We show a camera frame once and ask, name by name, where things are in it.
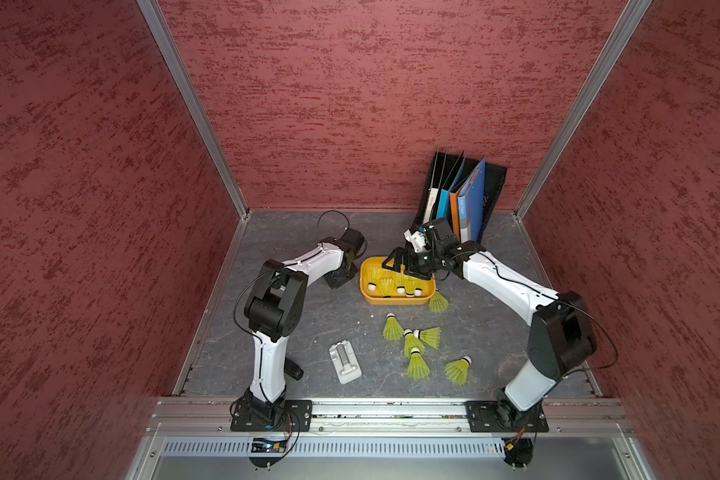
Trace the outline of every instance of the red wall panel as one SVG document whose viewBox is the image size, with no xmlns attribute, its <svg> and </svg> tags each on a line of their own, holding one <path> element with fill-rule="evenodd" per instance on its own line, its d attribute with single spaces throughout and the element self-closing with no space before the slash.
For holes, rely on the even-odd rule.
<svg viewBox="0 0 720 480">
<path fill-rule="evenodd" d="M 450 146 L 510 168 L 506 209 L 625 2 L 160 4 L 249 205 L 416 207 Z"/>
<path fill-rule="evenodd" d="M 135 2 L 0 2 L 0 478 L 122 478 L 235 222 Z"/>
<path fill-rule="evenodd" d="M 720 2 L 653 2 L 526 225 L 660 476 L 720 478 Z"/>
</svg>

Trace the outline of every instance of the binder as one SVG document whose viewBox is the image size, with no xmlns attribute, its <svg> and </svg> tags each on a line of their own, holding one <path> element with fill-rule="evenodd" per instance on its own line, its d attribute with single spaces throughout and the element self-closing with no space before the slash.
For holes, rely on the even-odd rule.
<svg viewBox="0 0 720 480">
<path fill-rule="evenodd" d="M 485 188 L 485 158 L 475 167 L 458 192 L 459 239 L 478 241 L 483 223 L 483 193 Z"/>
<path fill-rule="evenodd" d="M 501 194 L 501 189 L 504 187 L 504 182 L 507 179 L 506 167 L 488 163 L 486 158 L 484 158 L 483 160 L 486 160 L 483 163 L 483 191 L 482 195 L 475 195 L 475 197 L 481 198 L 482 200 L 482 214 L 476 216 L 475 219 L 473 219 L 473 224 L 469 228 L 470 235 L 475 235 L 476 238 L 461 237 L 462 225 L 458 213 L 458 193 L 461 193 L 461 190 L 464 188 L 464 185 L 471 177 L 472 173 L 474 173 L 475 168 L 480 164 L 480 161 L 469 158 L 465 154 L 454 155 L 448 154 L 447 152 L 435 153 L 432 162 L 429 165 L 429 168 L 427 170 L 427 176 L 424 180 L 424 191 L 419 201 L 416 216 L 414 217 L 413 223 L 411 225 L 411 232 L 418 230 L 421 225 L 426 224 L 427 222 L 435 218 L 433 214 L 436 214 L 438 212 L 438 208 L 440 206 L 439 200 L 442 196 L 441 186 L 444 183 L 442 177 L 445 176 L 447 180 L 449 177 L 451 177 L 451 175 L 445 175 L 444 172 L 451 172 L 453 176 L 448 188 L 449 192 L 447 193 L 447 198 L 449 200 L 448 206 L 450 206 L 450 211 L 449 208 L 446 207 L 445 215 L 453 228 L 454 234 L 459 236 L 461 242 L 465 242 L 467 240 L 475 240 L 480 243 L 482 241 L 485 226 L 488 224 L 490 215 L 493 213 L 494 208 L 496 207 L 499 195 Z M 461 167 L 458 166 L 459 161 L 463 162 Z M 435 190 L 434 196 L 431 195 L 432 190 Z M 466 197 L 464 198 L 464 201 L 464 208 L 467 209 L 468 206 L 466 204 Z"/>
</svg>

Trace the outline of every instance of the gray floor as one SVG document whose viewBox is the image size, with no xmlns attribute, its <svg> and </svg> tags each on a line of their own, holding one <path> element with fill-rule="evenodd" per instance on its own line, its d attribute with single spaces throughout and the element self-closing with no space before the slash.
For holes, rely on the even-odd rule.
<svg viewBox="0 0 720 480">
<path fill-rule="evenodd" d="M 261 264 L 304 254 L 316 245 L 315 225 L 319 213 L 254 213 L 246 228 L 230 279 L 200 359 L 185 384 L 192 396 L 240 396 L 250 384 L 253 369 L 253 339 L 232 322 L 232 308 L 241 289 L 256 278 Z M 404 244 L 402 233 L 412 214 L 350 214 L 352 227 L 368 241 L 364 256 L 386 256 Z M 344 219 L 328 214 L 320 224 L 320 237 L 340 236 Z M 530 255 L 512 216 L 494 214 L 483 244 L 510 268 L 538 280 Z M 451 275 L 439 282 L 450 309 L 435 314 L 424 306 L 374 306 L 365 302 L 358 288 L 359 275 L 352 282 L 331 290 L 320 280 L 307 290 L 301 322 L 288 341 L 288 357 L 304 370 L 300 381 L 286 378 L 290 398 L 327 396 L 384 397 L 468 397 L 495 398 L 527 359 L 528 327 L 505 304 L 484 290 Z M 240 302 L 238 321 L 247 326 Z M 416 381 L 405 371 L 402 341 L 382 338 L 385 315 L 393 311 L 404 328 L 440 326 L 440 350 L 429 349 L 424 359 L 432 370 L 429 379 Z M 363 375 L 346 385 L 336 377 L 328 357 L 331 344 L 350 340 Z M 454 385 L 443 372 L 445 364 L 470 355 L 472 367 L 467 384 Z M 550 396 L 588 397 L 591 388 L 583 373 L 561 383 Z"/>
</svg>

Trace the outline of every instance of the orange tray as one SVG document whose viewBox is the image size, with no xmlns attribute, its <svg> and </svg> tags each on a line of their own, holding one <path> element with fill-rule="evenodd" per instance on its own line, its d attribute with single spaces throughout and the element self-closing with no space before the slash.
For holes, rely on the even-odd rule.
<svg viewBox="0 0 720 480">
<path fill-rule="evenodd" d="M 394 286 L 394 291 L 391 296 L 382 296 L 378 288 L 373 292 L 368 290 L 368 278 L 370 278 L 371 270 L 374 268 L 382 268 L 382 262 L 385 258 L 384 256 L 371 256 L 362 263 L 362 267 L 360 268 L 360 291 L 365 297 L 365 301 L 371 305 L 423 305 L 429 302 L 429 299 L 434 295 L 434 279 L 430 281 L 419 281 L 418 288 L 422 289 L 422 296 L 400 295 L 397 292 L 397 286 Z M 401 274 L 405 272 L 405 266 L 401 266 L 400 271 Z M 382 278 L 394 279 L 396 275 L 397 274 L 391 270 L 384 270 Z"/>
</svg>

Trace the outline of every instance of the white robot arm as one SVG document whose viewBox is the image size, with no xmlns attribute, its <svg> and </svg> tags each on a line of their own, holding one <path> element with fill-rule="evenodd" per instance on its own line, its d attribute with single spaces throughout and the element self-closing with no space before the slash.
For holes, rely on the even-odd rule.
<svg viewBox="0 0 720 480">
<path fill-rule="evenodd" d="M 288 336 L 301 319 L 307 287 L 319 278 L 339 288 L 358 272 L 353 263 L 365 243 L 347 228 L 341 238 L 325 238 L 316 248 L 288 262 L 268 260 L 252 283 L 245 314 L 254 337 L 253 380 L 243 402 L 263 426 L 278 424 L 284 412 L 284 371 L 300 378 L 301 369 L 286 358 Z"/>
<path fill-rule="evenodd" d="M 310 286 L 323 275 L 338 269 L 345 256 L 346 253 L 339 246 L 321 242 L 314 250 L 285 262 L 283 269 L 305 274 L 306 285 Z M 280 286 L 281 291 L 285 292 L 285 289 L 286 284 Z M 277 341 L 261 330 L 254 330 L 253 335 L 259 341 L 254 341 L 256 356 L 250 390 L 260 401 L 272 402 L 281 398 L 286 390 L 283 367 L 286 362 L 288 335 L 280 336 Z"/>
<path fill-rule="evenodd" d="M 395 249 L 384 268 L 429 280 L 450 271 L 496 296 L 530 327 L 528 360 L 498 395 L 499 422 L 516 429 L 558 381 L 596 350 L 586 306 L 576 293 L 559 293 L 502 264 L 480 244 L 459 243 L 445 219 L 405 234 L 408 247 Z"/>
</svg>

